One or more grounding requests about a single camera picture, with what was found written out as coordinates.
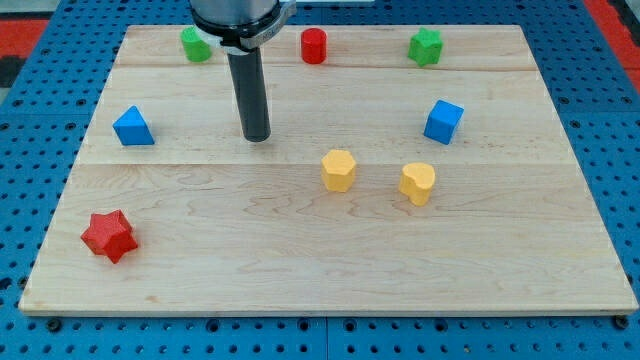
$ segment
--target yellow block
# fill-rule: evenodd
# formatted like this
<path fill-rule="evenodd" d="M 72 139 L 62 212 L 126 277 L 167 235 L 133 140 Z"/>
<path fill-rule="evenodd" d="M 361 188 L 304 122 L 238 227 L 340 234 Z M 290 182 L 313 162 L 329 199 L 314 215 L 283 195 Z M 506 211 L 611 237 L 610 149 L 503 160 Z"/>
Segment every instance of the yellow block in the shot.
<path fill-rule="evenodd" d="M 329 191 L 347 192 L 356 179 L 356 161 L 346 150 L 331 150 L 322 158 L 322 181 Z"/>
<path fill-rule="evenodd" d="M 436 182 L 433 166 L 424 163 L 411 163 L 402 168 L 402 177 L 398 190 L 407 195 L 415 206 L 424 206 L 429 201 L 431 188 Z"/>

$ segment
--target blue cube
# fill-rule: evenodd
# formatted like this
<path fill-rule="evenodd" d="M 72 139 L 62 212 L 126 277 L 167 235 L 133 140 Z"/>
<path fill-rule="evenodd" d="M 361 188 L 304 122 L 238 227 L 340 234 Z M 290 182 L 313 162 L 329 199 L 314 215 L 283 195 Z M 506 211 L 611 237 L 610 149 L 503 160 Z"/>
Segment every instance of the blue cube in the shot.
<path fill-rule="evenodd" d="M 449 145 L 460 124 L 463 112 L 464 109 L 457 105 L 438 100 L 429 113 L 424 136 Z"/>
<path fill-rule="evenodd" d="M 113 124 L 120 142 L 129 145 L 153 145 L 153 137 L 138 108 L 132 106 Z"/>

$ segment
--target red star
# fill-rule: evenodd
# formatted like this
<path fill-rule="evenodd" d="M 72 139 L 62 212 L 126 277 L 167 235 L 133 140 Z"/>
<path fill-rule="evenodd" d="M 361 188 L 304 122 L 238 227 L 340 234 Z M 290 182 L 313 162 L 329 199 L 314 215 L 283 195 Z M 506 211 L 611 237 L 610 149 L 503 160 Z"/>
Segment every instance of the red star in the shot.
<path fill-rule="evenodd" d="M 89 228 L 80 236 L 96 255 L 105 255 L 114 264 L 124 253 L 136 249 L 133 228 L 121 210 L 109 214 L 91 214 Z"/>

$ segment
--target wood grain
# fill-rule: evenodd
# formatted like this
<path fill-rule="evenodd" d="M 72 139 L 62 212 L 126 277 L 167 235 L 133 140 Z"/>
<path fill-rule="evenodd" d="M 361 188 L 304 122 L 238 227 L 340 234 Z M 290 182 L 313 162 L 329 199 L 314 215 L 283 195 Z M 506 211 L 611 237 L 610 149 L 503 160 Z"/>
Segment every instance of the wood grain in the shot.
<path fill-rule="evenodd" d="M 264 49 L 272 137 L 243 140 L 224 56 L 188 64 L 178 26 L 127 32 L 20 308 L 58 316 L 522 316 L 638 304 L 522 32 L 439 26 L 441 63 L 406 58 L 418 27 L 325 27 L 303 64 L 285 28 Z M 421 134 L 439 98 L 453 143 Z M 153 147 L 111 124 L 136 104 Z M 351 151 L 329 193 L 320 159 Z M 397 191 L 433 164 L 429 203 Z M 120 208 L 140 248 L 114 266 L 79 240 Z"/>

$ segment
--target plastic block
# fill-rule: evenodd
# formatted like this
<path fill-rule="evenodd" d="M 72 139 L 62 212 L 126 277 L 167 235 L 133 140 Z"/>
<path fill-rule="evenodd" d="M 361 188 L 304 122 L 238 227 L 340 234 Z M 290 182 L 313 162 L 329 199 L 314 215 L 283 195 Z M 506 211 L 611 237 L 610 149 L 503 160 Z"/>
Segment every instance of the plastic block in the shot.
<path fill-rule="evenodd" d="M 444 100 L 438 100 L 427 118 L 424 136 L 449 145 L 458 129 L 462 113 L 464 113 L 463 108 Z"/>
<path fill-rule="evenodd" d="M 327 34 L 322 29 L 303 31 L 300 44 L 302 60 L 307 64 L 321 64 L 327 58 Z"/>
<path fill-rule="evenodd" d="M 322 158 L 322 181 L 329 191 L 347 192 L 356 179 L 356 161 L 346 150 L 331 150 Z"/>
<path fill-rule="evenodd" d="M 109 214 L 91 214 L 89 228 L 80 236 L 96 255 L 105 255 L 114 264 L 124 253 L 136 249 L 133 228 L 121 210 Z"/>
<path fill-rule="evenodd" d="M 113 124 L 113 129 L 124 146 L 155 144 L 147 123 L 135 106 L 130 107 Z"/>
<path fill-rule="evenodd" d="M 440 31 L 420 28 L 420 31 L 411 37 L 409 42 L 409 58 L 419 66 L 437 64 L 442 52 L 442 40 Z"/>
<path fill-rule="evenodd" d="M 398 190 L 409 197 L 415 206 L 424 206 L 429 201 L 431 188 L 436 182 L 433 166 L 425 163 L 411 163 L 402 168 Z"/>
<path fill-rule="evenodd" d="M 191 62 L 203 62 L 211 57 L 211 48 L 196 34 L 194 26 L 189 26 L 180 33 L 180 40 L 184 48 L 187 60 Z"/>

